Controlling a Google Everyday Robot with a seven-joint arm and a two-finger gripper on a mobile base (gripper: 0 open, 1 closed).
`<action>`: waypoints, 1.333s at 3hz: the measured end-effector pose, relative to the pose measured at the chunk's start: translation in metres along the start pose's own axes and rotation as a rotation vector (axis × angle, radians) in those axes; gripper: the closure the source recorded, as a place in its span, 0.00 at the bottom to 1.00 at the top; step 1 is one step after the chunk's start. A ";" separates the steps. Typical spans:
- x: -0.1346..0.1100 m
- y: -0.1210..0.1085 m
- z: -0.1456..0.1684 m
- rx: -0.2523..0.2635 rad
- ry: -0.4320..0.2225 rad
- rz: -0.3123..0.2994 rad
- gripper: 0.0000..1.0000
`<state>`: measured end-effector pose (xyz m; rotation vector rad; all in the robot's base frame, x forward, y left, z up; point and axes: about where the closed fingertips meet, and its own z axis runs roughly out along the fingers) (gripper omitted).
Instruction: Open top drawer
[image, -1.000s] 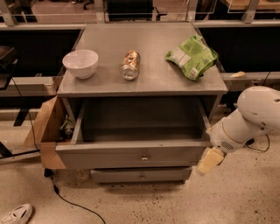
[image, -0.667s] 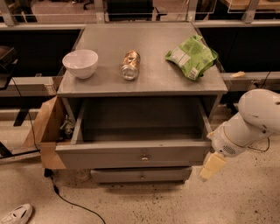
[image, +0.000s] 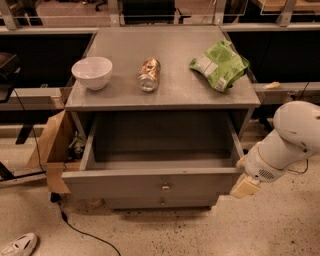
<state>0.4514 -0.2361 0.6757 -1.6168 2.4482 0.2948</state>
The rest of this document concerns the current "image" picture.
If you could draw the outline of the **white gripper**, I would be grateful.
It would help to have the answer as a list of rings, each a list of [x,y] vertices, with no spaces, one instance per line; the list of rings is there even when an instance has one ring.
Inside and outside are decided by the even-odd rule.
[[[240,175],[235,185],[230,191],[230,195],[241,199],[253,195],[261,188],[260,182],[272,183],[285,174],[284,170],[278,170],[266,163],[259,153],[260,144],[253,146],[247,155],[241,157],[237,163],[237,168],[244,168],[245,172]]]

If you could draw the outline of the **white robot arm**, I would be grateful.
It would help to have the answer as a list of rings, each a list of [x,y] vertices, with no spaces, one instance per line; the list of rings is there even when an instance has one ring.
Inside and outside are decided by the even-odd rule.
[[[305,101],[291,101],[279,107],[273,117],[274,129],[236,166],[244,169],[230,195],[244,198],[282,177],[289,167],[320,151],[320,107]]]

